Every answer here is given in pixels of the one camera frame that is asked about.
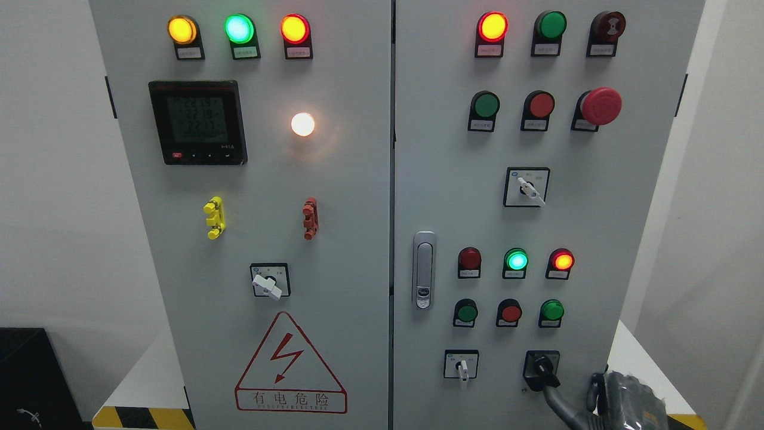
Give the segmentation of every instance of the white switch handle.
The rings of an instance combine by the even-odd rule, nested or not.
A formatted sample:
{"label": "white switch handle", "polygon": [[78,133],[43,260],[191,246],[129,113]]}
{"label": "white switch handle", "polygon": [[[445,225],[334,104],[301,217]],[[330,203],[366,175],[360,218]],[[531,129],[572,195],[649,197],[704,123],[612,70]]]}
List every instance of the white switch handle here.
{"label": "white switch handle", "polygon": [[534,200],[539,204],[539,206],[546,206],[546,202],[541,198],[541,193],[539,193],[530,184],[530,182],[526,181],[523,179],[523,177],[520,176],[517,177],[517,181],[520,182],[520,190],[523,190],[523,193],[525,193],[526,197],[528,197],[530,200]]}
{"label": "white switch handle", "polygon": [[255,275],[254,279],[252,280],[252,286],[262,289],[263,293],[267,294],[268,297],[272,298],[273,300],[278,300],[281,298],[281,288],[276,286],[276,281],[273,279],[263,278],[260,275]]}
{"label": "white switch handle", "polygon": [[456,365],[456,370],[459,372],[461,389],[467,389],[467,382],[470,380],[470,371],[467,369],[467,360],[460,361]]}

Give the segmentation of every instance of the yellow terminal connector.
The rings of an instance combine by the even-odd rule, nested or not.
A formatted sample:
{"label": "yellow terminal connector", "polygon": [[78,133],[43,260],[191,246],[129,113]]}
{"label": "yellow terminal connector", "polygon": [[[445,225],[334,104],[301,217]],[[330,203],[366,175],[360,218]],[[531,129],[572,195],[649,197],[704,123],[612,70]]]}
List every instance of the yellow terminal connector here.
{"label": "yellow terminal connector", "polygon": [[209,199],[207,204],[203,207],[204,213],[207,214],[207,226],[211,227],[207,232],[207,237],[210,240],[215,240],[225,231],[225,217],[223,215],[223,199],[218,196],[214,196]]}

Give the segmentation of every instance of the white indicator light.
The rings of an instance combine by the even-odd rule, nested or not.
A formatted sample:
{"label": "white indicator light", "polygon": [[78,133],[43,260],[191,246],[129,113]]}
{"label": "white indicator light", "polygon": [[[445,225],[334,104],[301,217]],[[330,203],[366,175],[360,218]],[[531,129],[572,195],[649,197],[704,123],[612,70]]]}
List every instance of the white indicator light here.
{"label": "white indicator light", "polygon": [[316,121],[307,112],[300,112],[292,118],[292,131],[298,136],[310,136],[315,129]]}

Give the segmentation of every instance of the emergency stop button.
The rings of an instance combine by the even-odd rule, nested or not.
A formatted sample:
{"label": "emergency stop button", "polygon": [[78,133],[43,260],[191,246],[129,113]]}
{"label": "emergency stop button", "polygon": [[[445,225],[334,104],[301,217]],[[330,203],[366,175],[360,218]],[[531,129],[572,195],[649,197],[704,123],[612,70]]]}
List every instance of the emergency stop button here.
{"label": "emergency stop button", "polygon": [[578,99],[571,129],[598,131],[600,125],[610,124],[620,114],[623,100],[620,94],[607,86],[583,93]]}
{"label": "emergency stop button", "polygon": [[477,248],[469,246],[459,252],[458,278],[480,278],[480,267],[483,258]]}

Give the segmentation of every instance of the green push button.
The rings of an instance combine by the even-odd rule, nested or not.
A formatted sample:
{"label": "green push button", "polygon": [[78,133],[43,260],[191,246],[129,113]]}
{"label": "green push button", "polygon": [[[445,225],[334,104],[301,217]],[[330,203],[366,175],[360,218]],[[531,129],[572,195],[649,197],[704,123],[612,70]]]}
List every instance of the green push button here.
{"label": "green push button", "polygon": [[547,39],[556,39],[565,33],[565,29],[568,27],[568,20],[565,19],[565,15],[562,12],[552,11],[543,14],[536,30],[540,35]]}
{"label": "green push button", "polygon": [[463,306],[459,309],[457,316],[460,321],[472,322],[478,317],[478,310],[473,306]]}
{"label": "green push button", "polygon": [[565,308],[559,300],[549,300],[541,307],[541,315],[546,320],[557,321],[564,313]]}
{"label": "green push button", "polygon": [[475,100],[475,113],[483,118],[490,118],[499,112],[499,98],[493,93],[485,93]]}

